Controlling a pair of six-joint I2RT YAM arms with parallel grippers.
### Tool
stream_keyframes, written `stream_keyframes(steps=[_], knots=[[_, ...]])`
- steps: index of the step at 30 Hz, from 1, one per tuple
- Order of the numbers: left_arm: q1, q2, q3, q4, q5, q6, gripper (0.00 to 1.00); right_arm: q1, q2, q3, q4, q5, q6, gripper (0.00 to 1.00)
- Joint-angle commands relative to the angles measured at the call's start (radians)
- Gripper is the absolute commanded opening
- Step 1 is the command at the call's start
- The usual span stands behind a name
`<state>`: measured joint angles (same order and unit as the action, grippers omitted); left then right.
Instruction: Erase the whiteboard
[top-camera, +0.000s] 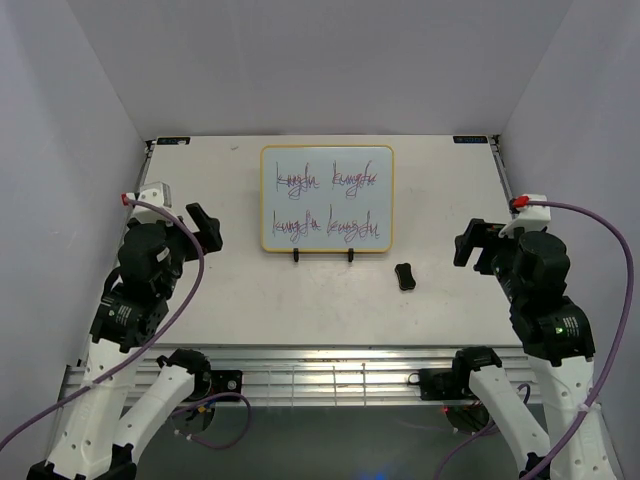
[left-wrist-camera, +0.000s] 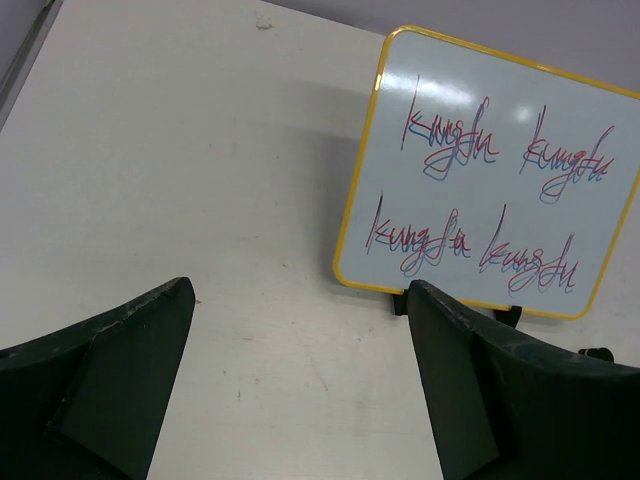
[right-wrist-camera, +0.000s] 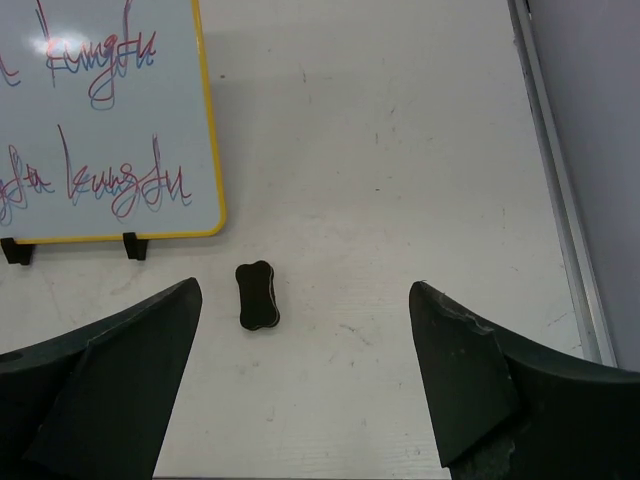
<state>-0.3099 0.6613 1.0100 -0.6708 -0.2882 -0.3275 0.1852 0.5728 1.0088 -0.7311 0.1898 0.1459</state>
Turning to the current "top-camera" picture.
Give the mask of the black whiteboard eraser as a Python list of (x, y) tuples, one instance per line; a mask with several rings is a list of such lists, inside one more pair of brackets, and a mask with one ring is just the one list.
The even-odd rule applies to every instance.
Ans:
[(417, 283), (413, 276), (412, 266), (410, 263), (404, 262), (397, 264), (394, 268), (394, 272), (401, 291), (411, 291), (416, 288)]

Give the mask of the yellow framed whiteboard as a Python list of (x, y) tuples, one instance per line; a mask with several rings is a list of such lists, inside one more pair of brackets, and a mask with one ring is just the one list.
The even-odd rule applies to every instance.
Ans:
[(387, 145), (268, 145), (260, 153), (260, 239), (270, 253), (389, 251), (395, 156)]

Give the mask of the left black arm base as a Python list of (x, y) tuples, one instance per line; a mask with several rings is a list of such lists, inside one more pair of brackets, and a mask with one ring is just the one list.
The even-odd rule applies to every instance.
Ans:
[(242, 393), (243, 387), (243, 371), (242, 370), (210, 370), (203, 374), (203, 382), (205, 387), (204, 398), (222, 394), (219, 402), (240, 402), (239, 395)]

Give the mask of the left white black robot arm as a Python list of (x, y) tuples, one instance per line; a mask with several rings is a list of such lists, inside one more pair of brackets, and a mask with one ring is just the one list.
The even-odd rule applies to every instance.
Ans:
[(61, 438), (34, 464), (30, 479), (132, 479), (158, 429), (183, 401), (207, 396), (211, 366), (194, 350), (160, 357), (160, 374), (130, 409), (124, 404), (143, 352), (169, 326), (166, 315), (183, 266), (221, 250), (220, 222), (197, 203), (186, 210), (197, 226), (166, 221), (165, 208), (142, 199), (118, 251), (119, 265), (106, 282), (91, 326), (82, 386), (71, 402)]

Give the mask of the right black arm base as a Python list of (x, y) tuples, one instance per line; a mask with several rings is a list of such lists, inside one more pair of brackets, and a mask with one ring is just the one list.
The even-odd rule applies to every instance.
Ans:
[(423, 368), (408, 376), (407, 384), (419, 389), (423, 401), (458, 401), (475, 399), (461, 387), (451, 369)]

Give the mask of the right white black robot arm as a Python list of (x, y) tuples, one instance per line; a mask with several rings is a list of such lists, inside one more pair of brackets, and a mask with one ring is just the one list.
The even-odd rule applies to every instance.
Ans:
[(601, 415), (587, 402), (593, 391), (595, 345), (586, 314), (565, 294), (570, 260), (565, 244), (543, 230), (473, 219), (455, 239), (453, 263), (494, 276), (508, 302), (509, 318), (522, 343), (544, 406), (540, 426), (510, 387), (489, 347), (459, 350), (451, 382), (464, 397), (476, 396), (504, 435), (520, 477), (612, 479)]

